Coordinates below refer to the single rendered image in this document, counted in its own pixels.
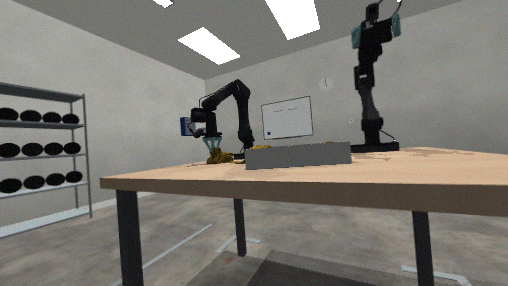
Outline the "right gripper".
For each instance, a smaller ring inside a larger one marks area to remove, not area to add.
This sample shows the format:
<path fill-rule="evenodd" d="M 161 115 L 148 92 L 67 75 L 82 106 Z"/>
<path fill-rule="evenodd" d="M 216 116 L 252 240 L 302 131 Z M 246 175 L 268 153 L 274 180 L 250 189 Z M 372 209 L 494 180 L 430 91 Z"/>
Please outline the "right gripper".
<path fill-rule="evenodd" d="M 205 132 L 201 133 L 204 143 L 207 145 L 210 152 L 213 152 L 213 148 L 215 148 L 215 140 L 218 140 L 217 147 L 219 147 L 219 144 L 222 140 L 222 132 L 217 132 L 217 123 L 211 122 L 211 124 L 208 122 L 206 123 L 206 127 L 204 128 L 198 128 L 197 130 L 204 130 Z M 197 131 L 196 130 L 196 131 Z M 195 131 L 195 132 L 196 132 Z M 195 133 L 194 132 L 194 133 Z M 207 141 L 211 141 L 211 148 Z"/>

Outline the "white rectangular tray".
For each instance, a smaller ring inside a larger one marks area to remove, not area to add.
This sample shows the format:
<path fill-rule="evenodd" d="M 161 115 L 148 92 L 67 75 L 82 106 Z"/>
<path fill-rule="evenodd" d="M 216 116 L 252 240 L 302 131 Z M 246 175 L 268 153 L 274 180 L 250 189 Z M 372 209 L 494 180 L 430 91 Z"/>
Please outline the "white rectangular tray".
<path fill-rule="evenodd" d="M 352 163 L 350 141 L 245 149 L 246 170 Z"/>

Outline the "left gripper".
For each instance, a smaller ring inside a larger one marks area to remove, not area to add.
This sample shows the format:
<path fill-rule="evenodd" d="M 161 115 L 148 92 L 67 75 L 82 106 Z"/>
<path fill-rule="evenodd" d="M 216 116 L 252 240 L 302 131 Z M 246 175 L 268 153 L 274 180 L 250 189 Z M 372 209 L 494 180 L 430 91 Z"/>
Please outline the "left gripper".
<path fill-rule="evenodd" d="M 392 40 L 392 38 L 398 37 L 401 35 L 401 27 L 399 27 L 400 26 L 400 16 L 399 16 L 399 24 L 398 24 L 398 12 L 395 13 L 392 16 L 392 18 L 389 18 L 389 19 L 386 19 L 383 21 L 379 21 L 379 22 L 376 22 L 376 21 L 377 21 L 377 19 L 374 20 L 374 25 L 370 25 L 370 21 L 366 22 L 366 28 L 364 28 L 364 30 L 361 30 L 361 24 L 351 30 L 352 48 L 353 49 L 365 48 L 365 50 L 367 50 L 367 51 L 377 49 L 380 44 L 390 42 Z M 392 32 L 391 32 L 391 25 L 392 25 L 393 36 L 392 36 Z"/>

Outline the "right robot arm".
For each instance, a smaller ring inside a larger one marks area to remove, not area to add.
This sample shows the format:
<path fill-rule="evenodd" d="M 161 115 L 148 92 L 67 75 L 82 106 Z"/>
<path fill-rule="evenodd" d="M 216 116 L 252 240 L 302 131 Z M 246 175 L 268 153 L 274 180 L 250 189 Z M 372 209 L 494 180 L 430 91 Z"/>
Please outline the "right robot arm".
<path fill-rule="evenodd" d="M 249 149 L 253 147 L 253 142 L 255 141 L 250 128 L 248 116 L 248 99 L 250 99 L 250 90 L 239 79 L 233 81 L 233 83 L 230 83 L 220 91 L 203 100 L 201 103 L 202 108 L 191 109 L 191 121 L 193 123 L 209 122 L 210 124 L 211 122 L 214 122 L 215 124 L 216 113 L 211 111 L 217 110 L 216 106 L 232 94 L 237 101 L 238 106 L 238 138 L 243 143 L 244 150 Z"/>

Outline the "yellow striped necktie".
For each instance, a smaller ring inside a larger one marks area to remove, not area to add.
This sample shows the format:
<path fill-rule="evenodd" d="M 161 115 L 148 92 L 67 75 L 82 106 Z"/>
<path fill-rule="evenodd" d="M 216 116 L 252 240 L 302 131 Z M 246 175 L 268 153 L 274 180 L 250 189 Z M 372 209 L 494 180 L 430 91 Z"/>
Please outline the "yellow striped necktie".
<path fill-rule="evenodd" d="M 272 146 L 270 145 L 264 145 L 264 146 L 260 146 L 260 145 L 257 145 L 257 146 L 253 146 L 249 149 L 258 149 L 258 148 L 271 148 Z M 210 152 L 210 151 L 209 151 Z M 229 152 L 221 152 L 221 148 L 220 147 L 215 147 L 213 148 L 213 152 L 210 152 L 210 157 L 207 159 L 207 164 L 218 164 L 218 163 L 245 163 L 245 159 L 244 161 L 242 162 L 237 162 L 237 161 L 233 161 L 233 157 L 230 157 L 230 156 L 234 156 L 233 153 L 229 153 Z"/>

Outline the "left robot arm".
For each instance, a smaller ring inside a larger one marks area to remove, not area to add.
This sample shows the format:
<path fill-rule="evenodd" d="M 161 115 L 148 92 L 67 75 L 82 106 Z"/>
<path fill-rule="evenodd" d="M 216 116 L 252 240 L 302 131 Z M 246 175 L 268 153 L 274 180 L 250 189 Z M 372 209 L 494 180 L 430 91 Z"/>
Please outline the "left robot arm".
<path fill-rule="evenodd" d="M 378 16 L 379 16 L 379 3 L 369 4 L 366 7 L 366 21 L 364 20 L 361 23 L 361 30 L 364 30 L 364 28 L 366 28 L 365 24 L 366 22 L 370 21 L 370 25 L 373 25 L 374 20 L 378 19 Z M 373 63 L 377 62 L 378 56 L 382 55 L 383 53 L 382 45 L 380 44 L 377 49 L 370 51 L 367 51 L 365 49 L 363 50 L 358 49 L 358 52 L 359 52 L 358 59 L 359 65 L 354 67 L 354 81 L 355 81 L 355 90 L 358 90 L 358 93 L 362 101 L 363 111 L 361 119 L 361 130 L 364 131 L 365 144 L 351 145 L 351 147 L 398 145 L 399 142 L 381 143 L 379 130 L 377 130 L 382 129 L 383 117 L 379 116 L 379 111 L 377 111 L 377 109 L 374 106 L 371 91 L 372 87 L 375 86 Z M 372 77 L 369 76 L 371 74 Z M 362 75 L 367 76 L 360 78 L 359 76 Z"/>

